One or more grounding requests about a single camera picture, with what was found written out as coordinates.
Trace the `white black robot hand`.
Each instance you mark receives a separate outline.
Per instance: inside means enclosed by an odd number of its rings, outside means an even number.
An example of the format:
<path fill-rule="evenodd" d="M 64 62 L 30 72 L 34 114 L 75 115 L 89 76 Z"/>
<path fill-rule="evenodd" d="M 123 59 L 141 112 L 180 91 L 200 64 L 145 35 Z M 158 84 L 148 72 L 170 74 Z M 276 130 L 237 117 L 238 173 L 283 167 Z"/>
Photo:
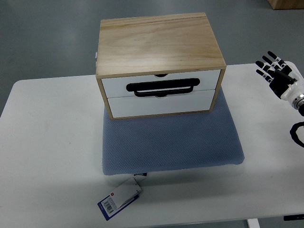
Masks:
<path fill-rule="evenodd" d="M 298 109 L 298 103 L 304 98 L 304 78 L 295 67 L 273 52 L 268 51 L 267 54 L 271 59 L 262 56 L 264 62 L 256 61 L 256 72 L 269 83 L 270 89 L 278 98 L 288 101 Z"/>

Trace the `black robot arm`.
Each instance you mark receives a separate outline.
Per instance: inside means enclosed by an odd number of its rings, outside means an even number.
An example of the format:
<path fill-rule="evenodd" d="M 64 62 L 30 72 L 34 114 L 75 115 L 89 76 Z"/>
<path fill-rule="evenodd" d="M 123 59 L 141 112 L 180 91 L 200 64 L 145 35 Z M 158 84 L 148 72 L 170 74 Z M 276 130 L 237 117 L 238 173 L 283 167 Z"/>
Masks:
<path fill-rule="evenodd" d="M 304 94 L 300 94 L 292 101 L 292 107 L 304 116 Z"/>

